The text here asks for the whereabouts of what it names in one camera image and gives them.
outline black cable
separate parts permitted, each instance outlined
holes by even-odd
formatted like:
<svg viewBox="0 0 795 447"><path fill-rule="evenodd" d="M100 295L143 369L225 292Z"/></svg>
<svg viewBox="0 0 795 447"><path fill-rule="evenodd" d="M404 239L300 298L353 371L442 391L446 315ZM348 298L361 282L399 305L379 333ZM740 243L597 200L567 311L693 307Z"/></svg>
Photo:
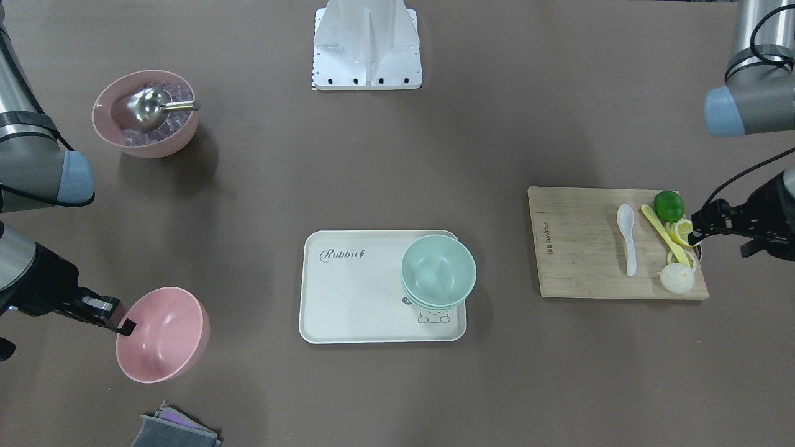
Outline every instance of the black cable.
<svg viewBox="0 0 795 447"><path fill-rule="evenodd" d="M35 200L37 202L42 202L42 203L45 203L45 204L51 204L51 205L55 205L55 206L58 206L58 207L66 207L66 208L79 208L79 207L87 206L87 205L91 204L91 202L93 202L94 198L95 198L95 193L92 192L91 193L91 197L89 197L87 200L84 200L82 202L76 202L76 203L73 203L73 202L62 202L60 200L52 200L52 199L48 199L46 197L37 196L36 194L31 194L30 192L25 192L25 191L22 191L20 189L11 188L10 186L4 185L2 183L0 183L0 190L8 191L8 192L10 192L12 194L15 194L17 196L22 196L22 197L24 197L26 199Z"/></svg>
<svg viewBox="0 0 795 447"><path fill-rule="evenodd" d="M751 172L755 171L756 169L759 169L759 168L763 167L764 165L768 165L768 164L778 160L779 158L784 158L787 155L792 154L793 152L795 152L795 147L793 147L792 149L785 150L784 152L780 153L779 155L775 155L773 157L770 157L770 158L768 158L765 161L757 163L756 165L753 165L750 168L745 169L741 173L739 173L739 174L733 176L732 178L730 178L729 180L725 181L714 192L712 192L712 194L710 194L710 196L707 199L707 201L704 202L704 206L701 207L701 212L706 213L707 212L707 206L710 204L710 202L712 202L712 199L714 199L715 196L717 196L719 192L723 191L724 188L726 188L728 185L731 185L732 183L734 183L740 177L743 177L746 174L751 173ZM706 224L707 227L709 227L710 229L718 231L718 232L721 232L721 233L729 233L729 234L732 234L732 235L739 235L739 236L744 236L744 237L752 238L752 239L760 239L760 238L764 239L762 236L759 236L759 235L749 235L747 233L743 233L742 231L736 231L736 230L732 230L730 228L718 228L715 225L712 225L711 223L709 223L709 222L707 222L705 220L702 220L702 222L704 224Z"/></svg>
<svg viewBox="0 0 795 447"><path fill-rule="evenodd" d="M5 30L0 29L0 31L2 31L2 34L5 34L5 37L0 35L0 50L2 50L3 56L6 58L6 61L8 61L9 68L11 68L11 71L14 73L14 79L17 81L17 84L19 84L19 86L21 87L22 92L25 93L25 97L27 97L28 101L30 101L31 105L33 105L33 108L36 109L36 112L42 115L46 115L45 110L41 108L41 104L39 104L38 100L36 100L36 96L33 94L33 91L30 90L28 83L25 82L25 77L22 75L22 70L17 66L17 62L14 60L14 55L11 54L11 50L6 44L6 39L11 40L11 37L8 35L8 33L5 32ZM55 135L55 138L61 144L64 145L66 150L70 151L75 150L72 147L72 145L70 145L69 142L66 141L66 138L64 138L64 136L60 134L58 130L54 129L48 129L48 130L50 130Z"/></svg>
<svg viewBox="0 0 795 447"><path fill-rule="evenodd" d="M795 5L779 6L775 10L770 11L765 17L762 18L762 20L759 21L759 23L754 27L754 31L752 31L750 34L750 51L754 54L754 56L767 65L774 65L776 67L784 67L788 65L790 68L795 65L795 60L789 56L780 56L782 60L768 59L759 52L759 49L756 46L756 33L759 32L759 30L762 28L762 25L765 25L765 22L774 15L781 13L782 11L791 10L792 8L795 8Z"/></svg>
<svg viewBox="0 0 795 447"><path fill-rule="evenodd" d="M719 186L710 195L710 197L707 199L707 201L704 202L704 206L702 207L702 209L706 208L707 205L709 205L709 203L712 202L712 199L714 199L715 196L718 195L718 192L721 192L724 188L726 188L728 185L734 183L740 177L743 177L746 174L751 173L751 172L755 171L756 169L759 169L759 168L763 167L764 165L768 165L768 164L778 160L779 158L784 158L784 157L786 157L787 155L790 155L793 152L795 152L795 147L793 147L792 149L789 149L789 150L785 150L784 152L780 153L779 155L776 155L774 157L770 157L770 158L768 158L767 160L765 160L765 161L763 161L761 163L757 163L756 165L751 166L750 168L742 171L741 173L739 173L739 174L735 175L734 177L730 178L729 180L725 181L721 186Z"/></svg>

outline white metal stand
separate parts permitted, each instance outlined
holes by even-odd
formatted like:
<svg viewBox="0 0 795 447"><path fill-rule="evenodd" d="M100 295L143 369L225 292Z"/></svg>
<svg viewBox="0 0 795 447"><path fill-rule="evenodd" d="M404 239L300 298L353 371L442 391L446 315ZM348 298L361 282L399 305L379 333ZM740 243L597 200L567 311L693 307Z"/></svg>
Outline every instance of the white metal stand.
<svg viewBox="0 0 795 447"><path fill-rule="evenodd" d="M403 0L328 0L317 10L313 88L408 90L421 85L417 13Z"/></svg>

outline yellow spoon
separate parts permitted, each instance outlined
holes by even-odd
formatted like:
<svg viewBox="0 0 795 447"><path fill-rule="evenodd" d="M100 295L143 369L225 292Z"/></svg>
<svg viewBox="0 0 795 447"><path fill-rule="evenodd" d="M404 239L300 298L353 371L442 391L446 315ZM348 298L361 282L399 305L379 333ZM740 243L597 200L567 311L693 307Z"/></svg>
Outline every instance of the yellow spoon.
<svg viewBox="0 0 795 447"><path fill-rule="evenodd" d="M657 214L654 213L654 210L651 209L649 205L644 204L641 206L641 212L649 220L651 226L654 227L655 230L657 230L657 233L660 233L660 236L662 236L662 240L664 240L665 243L668 244L668 247L670 247L671 251L673 252L673 255L677 257L677 261L679 261L679 263L682 265L692 268L692 264L690 263L690 258L688 258L688 256L685 254L682 247L679 247L677 243L671 240L671 236L669 236L668 233L665 231L665 229L662 227L662 222L660 222L660 218L657 217Z"/></svg>

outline white ceramic spoon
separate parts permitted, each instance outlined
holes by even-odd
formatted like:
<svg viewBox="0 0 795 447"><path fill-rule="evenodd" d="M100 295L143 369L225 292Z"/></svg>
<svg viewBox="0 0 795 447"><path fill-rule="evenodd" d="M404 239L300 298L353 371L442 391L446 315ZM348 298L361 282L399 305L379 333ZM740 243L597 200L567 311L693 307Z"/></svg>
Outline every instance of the white ceramic spoon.
<svg viewBox="0 0 795 447"><path fill-rule="evenodd" d="M638 259L635 257L635 241L632 239L632 227L635 223L635 214L632 207L623 204L619 207L617 215L619 230L626 243L626 276L634 276L638 270Z"/></svg>

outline bowl rim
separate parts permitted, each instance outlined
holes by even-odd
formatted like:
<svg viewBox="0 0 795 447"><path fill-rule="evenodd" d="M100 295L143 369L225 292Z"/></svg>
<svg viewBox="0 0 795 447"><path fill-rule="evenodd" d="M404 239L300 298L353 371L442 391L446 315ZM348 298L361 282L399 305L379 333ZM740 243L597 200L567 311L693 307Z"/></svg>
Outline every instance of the bowl rim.
<svg viewBox="0 0 795 447"><path fill-rule="evenodd" d="M190 298L191 298L191 303L193 303L194 305L196 305L196 309L198 309L198 310L199 310L199 315L200 315L200 330L198 331L198 335L197 335L197 337L196 337L196 340L195 340L195 341L194 341L194 340L192 340L192 346L193 346L193 349L191 350L191 354L190 354L190 356L188 356L188 358L187 358L187 359L185 359L185 361L184 361L184 362L182 362L182 364L180 364L180 366L179 366L178 368L175 368L175 369L174 369L174 371L171 371L170 373L168 373L168 374L167 374L166 376L164 376L164 377L161 377L161 378L158 378L158 379L152 379L152 380L146 380L146 379L140 379L140 378L133 377L133 375L132 375L132 374L130 374L130 372L129 372L129 371L127 371L127 370L124 368L124 365L122 364L122 361L121 361L121 359L119 358L119 355L118 355L118 346L119 346L119 342L122 340L122 337L124 337L124 336L123 336L123 335L121 335L121 334L118 334L118 335L116 336L116 361L117 361L117 363L118 363L119 367L122 369L122 371L124 372L124 374L125 374L127 377L129 377L130 379L132 379L132 380L134 380L134 381L136 381L136 382L139 382L139 383L158 383L158 382L163 382L163 381L165 381L165 380L168 380L168 379L171 379L171 378L172 378L172 377L174 377L175 375L178 375L179 373L181 373L181 372L182 372L182 370L185 368L185 366L186 366L186 365L188 365L188 363L190 363L190 361L193 359L193 356L196 354L196 350L197 350L197 349L199 348L199 346L201 345L201 339L202 339L202 335L204 334L204 331L206 330L206 328L204 327L204 320L205 320L205 313L206 313L206 311L204 310L204 307L201 305L201 303L200 303L200 302L199 302L199 300L196 298L196 296L194 296L194 295L193 295L193 293L190 293L190 292L188 292L187 290L185 290L185 289L183 289L183 288L181 288L181 287L175 287L175 286L166 286L166 287L161 287L161 288L159 288L159 289L152 290L151 292L147 293L146 295L144 295L143 297L141 297L140 299L138 299L138 301L136 301L136 302L133 304L133 306L132 306L132 307L130 307L130 311L131 311L131 310L133 309L133 307L135 307L135 305L136 305L136 304L138 304L139 302L142 302L142 301L144 301L145 299L152 299L151 297L152 297L152 296L153 296L155 293L159 293L159 292L161 292L161 291L164 291L164 290L176 290L176 291L180 292L180 294L182 294L183 296L187 296L187 297L190 297Z"/></svg>
<svg viewBox="0 0 795 447"><path fill-rule="evenodd" d="M431 312L443 312L445 310L454 309L454 308L462 305L467 300L467 298L469 298L469 293L467 293L466 296L464 296L463 298L459 298L458 300L454 301L451 304L448 304L448 305L435 305L433 303L429 303L429 302L419 298L417 295L412 293L411 289L405 284L405 279L403 279L403 275L402 274L401 274L400 280L401 280L401 286L403 287L403 293L405 294L405 297L408 298L409 301L411 301L415 306L417 306L417 307L419 307L421 309L424 309L424 310L431 311Z"/></svg>
<svg viewBox="0 0 795 447"><path fill-rule="evenodd" d="M452 238L452 237L450 237L448 235L424 235L424 236L418 238L417 240L415 240L414 242L412 242L405 249L405 251L403 252L403 256L401 257L401 269L400 269L401 284L403 286L406 286L406 291L412 291L412 289L410 287L408 287L408 284L405 282L405 277L403 275L403 270L404 270L405 264L406 264L405 256L409 253L409 250L411 250L412 247L415 247L417 245L417 243L419 243L423 239L429 239L429 238L432 238L432 239L444 238L444 240L448 241L449 243L452 243L455 246L463 248L464 252L467 253L467 255L468 255L468 260L471 262L471 265L472 265L472 273L473 273L473 275L472 275L471 284L467 288L467 292L463 295L463 298L457 300L458 301L457 305L460 305L461 303L463 303L469 297L469 295L472 293L472 290L475 289L475 283L477 282L477 277L478 277L478 266L475 263L475 257L472 256L472 253L471 253L471 251L469 251L467 246L463 245L463 243L461 243L461 241L459 241L458 239Z"/></svg>
<svg viewBox="0 0 795 447"><path fill-rule="evenodd" d="M116 148L118 148L120 150L123 150L124 152L127 152L128 154L139 152L140 150L143 150L143 152L146 152L148 149L151 149L152 146L155 146L155 145L158 145L156 147L156 149L161 149L159 146L164 146L165 142L167 142L168 140L171 140L172 137L174 137L175 135L179 134L184 128L188 127L188 123L191 122L191 120L196 119L196 111L191 111L190 115L188 115L188 119L185 120L185 124L182 127L180 127L180 129L178 129L176 132L174 132L173 134L170 134L168 137L163 138L160 141L152 142L152 143L149 143L149 144L145 144L143 146L127 146L127 145L123 145L123 144L118 144L117 142L112 142L111 140L105 138L105 135L102 135L99 132L99 129L97 128L97 125L96 125L96 113L95 112L96 112L97 105L99 103L99 99L102 98L102 96L105 94L106 91L108 91L108 89L110 89L111 87L113 87L117 83L119 83L119 82L121 82L121 81L123 81L123 80L125 80L127 78L130 78L132 76L140 75L142 73L165 73L165 74L168 74L168 75L171 75L171 76L175 76L176 78L179 78L182 82L184 82L188 86L188 89L193 94L193 98L194 99L196 98L196 91L193 89L193 86L184 77L182 77L180 75L177 75L175 72L170 72L168 70L159 70L159 69L156 69L156 68L152 68L152 69L148 69L148 70L139 70L137 72L132 72L132 73L126 74L126 75L118 78L117 80L111 82L110 84L108 84L107 87L105 87L99 93L99 95L96 97L96 99L94 99L94 103L91 105L91 126L94 127L94 132L104 142L106 142L106 143L108 143L108 144L110 144L112 146L115 146Z"/></svg>

